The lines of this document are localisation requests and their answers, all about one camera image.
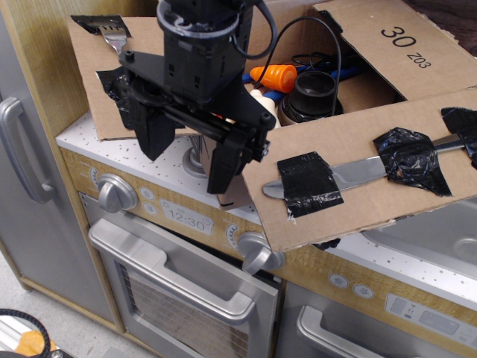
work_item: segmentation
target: silver knob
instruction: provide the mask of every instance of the silver knob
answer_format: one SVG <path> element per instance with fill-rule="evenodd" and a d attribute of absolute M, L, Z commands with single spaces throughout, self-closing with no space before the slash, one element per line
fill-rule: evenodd
<path fill-rule="evenodd" d="M 243 233 L 237 240 L 237 246 L 245 258 L 241 269 L 249 274 L 256 274 L 261 269 L 278 269 L 285 263 L 285 254 L 273 252 L 261 233 Z"/>
<path fill-rule="evenodd" d="M 98 179 L 99 207 L 107 213 L 128 210 L 138 202 L 134 189 L 124 179 L 114 174 L 103 174 Z"/>

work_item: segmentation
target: refrigerator door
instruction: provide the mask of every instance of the refrigerator door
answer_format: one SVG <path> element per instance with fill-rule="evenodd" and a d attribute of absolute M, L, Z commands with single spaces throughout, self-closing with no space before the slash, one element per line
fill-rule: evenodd
<path fill-rule="evenodd" d="M 2 16 L 0 63 L 0 241 L 22 276 L 113 321 Z"/>

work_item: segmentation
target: black electrical tape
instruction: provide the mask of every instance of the black electrical tape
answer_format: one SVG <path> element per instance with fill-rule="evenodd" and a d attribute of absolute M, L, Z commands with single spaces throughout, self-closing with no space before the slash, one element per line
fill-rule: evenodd
<path fill-rule="evenodd" d="M 103 85 L 105 93 L 116 103 L 123 125 L 127 129 L 133 129 L 129 115 L 129 101 L 127 99 L 130 85 L 127 82 L 124 67 L 121 66 L 110 71 L 96 71 L 96 75 Z M 185 128 L 186 126 L 174 122 L 174 127 L 178 129 Z"/>
<path fill-rule="evenodd" d="M 388 180 L 452 196 L 439 167 L 437 151 L 428 136 L 394 128 L 374 141 Z"/>
<path fill-rule="evenodd" d="M 100 15 L 100 16 L 87 16 L 87 15 L 72 15 L 72 20 L 79 26 L 84 28 L 90 34 L 100 34 L 99 28 L 102 26 L 114 28 L 123 28 L 126 31 L 127 37 L 131 37 L 131 33 L 126 24 L 121 18 L 121 15 Z"/>
<path fill-rule="evenodd" d="M 464 142 L 472 166 L 477 169 L 477 110 L 448 107 L 440 110 L 440 114 L 449 132 L 459 135 Z"/>
<path fill-rule="evenodd" d="M 328 163 L 316 152 L 277 163 L 286 206 L 294 218 L 343 204 Z"/>

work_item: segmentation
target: knife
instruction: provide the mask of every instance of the knife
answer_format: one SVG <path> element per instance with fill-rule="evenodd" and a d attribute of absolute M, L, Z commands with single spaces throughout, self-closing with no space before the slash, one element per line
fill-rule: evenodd
<path fill-rule="evenodd" d="M 463 148 L 464 143 L 457 134 L 445 136 L 432 142 L 438 153 L 453 151 Z M 365 158 L 355 162 L 340 164 L 331 167 L 333 179 L 335 179 L 338 189 L 346 190 L 355 186 L 374 181 L 386 176 L 386 168 L 381 161 L 381 157 Z M 269 198 L 284 199 L 282 180 L 272 181 L 263 186 L 263 193 Z"/>

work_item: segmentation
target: orange object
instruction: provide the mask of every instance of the orange object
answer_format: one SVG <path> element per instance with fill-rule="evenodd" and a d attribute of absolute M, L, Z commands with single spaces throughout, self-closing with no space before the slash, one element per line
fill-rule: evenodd
<path fill-rule="evenodd" d="M 56 345 L 50 340 L 50 351 L 57 350 Z M 43 335 L 37 330 L 31 330 L 22 334 L 18 347 L 15 353 L 23 354 L 24 356 L 31 357 L 42 353 L 45 347 L 45 341 Z"/>
<path fill-rule="evenodd" d="M 264 68 L 264 66 L 252 68 L 250 71 L 251 78 L 254 81 L 258 81 Z M 293 90 L 296 78 L 297 69 L 295 69 L 295 66 L 270 65 L 260 83 L 271 90 L 289 93 Z"/>

